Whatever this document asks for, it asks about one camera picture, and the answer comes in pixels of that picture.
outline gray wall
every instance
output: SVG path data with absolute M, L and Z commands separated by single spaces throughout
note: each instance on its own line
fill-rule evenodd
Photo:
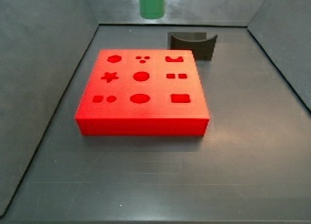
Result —
M 311 0 L 267 0 L 249 31 L 311 109 Z
M 84 0 L 0 0 L 0 216 L 96 29 Z
M 167 0 L 165 15 L 140 18 L 139 0 L 86 0 L 100 24 L 247 26 L 264 0 Z

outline small circular hole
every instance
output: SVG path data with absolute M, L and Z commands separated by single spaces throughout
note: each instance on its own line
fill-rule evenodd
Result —
M 108 96 L 106 97 L 106 102 L 108 103 L 113 103 L 116 101 L 116 97 L 114 96 Z

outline red shape sorter box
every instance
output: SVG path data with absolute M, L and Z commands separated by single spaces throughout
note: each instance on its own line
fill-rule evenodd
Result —
M 74 120 L 82 135 L 204 135 L 209 112 L 192 52 L 101 50 Z

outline green cylinder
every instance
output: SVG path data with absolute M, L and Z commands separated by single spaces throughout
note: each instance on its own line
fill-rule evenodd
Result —
M 145 19 L 157 19 L 164 16 L 165 0 L 140 0 L 140 13 Z

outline star-shaped hole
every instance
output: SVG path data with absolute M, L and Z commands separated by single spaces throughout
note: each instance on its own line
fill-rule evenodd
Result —
M 118 79 L 118 77 L 116 76 L 116 72 L 113 73 L 104 73 L 104 76 L 101 77 L 101 80 L 105 80 L 106 83 L 109 83 L 113 79 Z

